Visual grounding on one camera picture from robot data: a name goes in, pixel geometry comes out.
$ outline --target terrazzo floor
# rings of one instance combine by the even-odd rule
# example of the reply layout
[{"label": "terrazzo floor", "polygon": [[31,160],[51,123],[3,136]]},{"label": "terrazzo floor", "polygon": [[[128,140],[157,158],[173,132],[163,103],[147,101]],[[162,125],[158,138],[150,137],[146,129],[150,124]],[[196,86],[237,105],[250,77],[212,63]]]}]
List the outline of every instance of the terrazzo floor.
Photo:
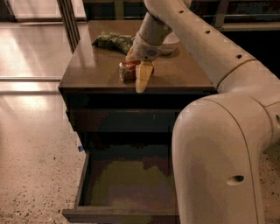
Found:
[{"label": "terrazzo floor", "polygon": [[[71,55],[62,24],[0,23],[0,76],[61,77]],[[0,82],[1,224],[68,223],[85,153],[58,84]],[[280,223],[279,158],[279,145],[260,158],[267,224]]]}]

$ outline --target drawer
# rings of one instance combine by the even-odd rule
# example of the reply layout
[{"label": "drawer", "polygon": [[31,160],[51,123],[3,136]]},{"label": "drawer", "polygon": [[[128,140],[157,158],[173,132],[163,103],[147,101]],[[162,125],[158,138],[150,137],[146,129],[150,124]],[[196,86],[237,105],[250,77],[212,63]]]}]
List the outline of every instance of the drawer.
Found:
[{"label": "drawer", "polygon": [[179,110],[91,109],[71,110],[69,120],[77,132],[168,132]]},{"label": "drawer", "polygon": [[74,208],[62,214],[71,223],[179,223],[170,145],[89,150]]}]

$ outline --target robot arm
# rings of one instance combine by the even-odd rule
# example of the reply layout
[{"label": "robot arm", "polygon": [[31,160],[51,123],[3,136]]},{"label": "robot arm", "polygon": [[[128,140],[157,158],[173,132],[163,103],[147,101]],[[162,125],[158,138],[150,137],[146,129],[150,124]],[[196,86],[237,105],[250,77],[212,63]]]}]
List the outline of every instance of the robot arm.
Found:
[{"label": "robot arm", "polygon": [[219,94],[182,110],[172,135],[181,224],[264,224],[260,152],[280,139],[280,80],[260,61],[194,15],[181,0],[145,0],[133,45],[155,60],[171,30]]}]

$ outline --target brown countertop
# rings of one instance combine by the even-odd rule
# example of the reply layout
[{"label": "brown countertop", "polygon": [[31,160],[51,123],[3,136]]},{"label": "brown countertop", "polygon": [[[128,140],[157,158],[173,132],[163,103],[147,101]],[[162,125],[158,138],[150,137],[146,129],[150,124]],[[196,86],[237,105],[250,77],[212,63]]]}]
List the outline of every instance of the brown countertop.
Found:
[{"label": "brown countertop", "polygon": [[[124,61],[125,55],[97,48],[92,46],[92,42],[101,32],[135,35],[141,23],[140,20],[89,21],[59,84],[59,90],[136,92],[135,83],[124,84],[119,77],[118,65]],[[150,77],[145,92],[215,91],[183,45],[178,42],[176,47],[171,56],[161,56],[154,61],[155,73]]]}]

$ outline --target open drawer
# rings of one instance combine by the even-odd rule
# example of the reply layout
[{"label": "open drawer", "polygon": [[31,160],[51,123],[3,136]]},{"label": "open drawer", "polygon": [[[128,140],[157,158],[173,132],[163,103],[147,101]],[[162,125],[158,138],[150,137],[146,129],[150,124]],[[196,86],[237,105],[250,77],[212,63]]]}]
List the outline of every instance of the open drawer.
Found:
[{"label": "open drawer", "polygon": [[62,214],[72,223],[179,223],[171,137],[91,133],[98,147],[88,146],[74,208]]}]

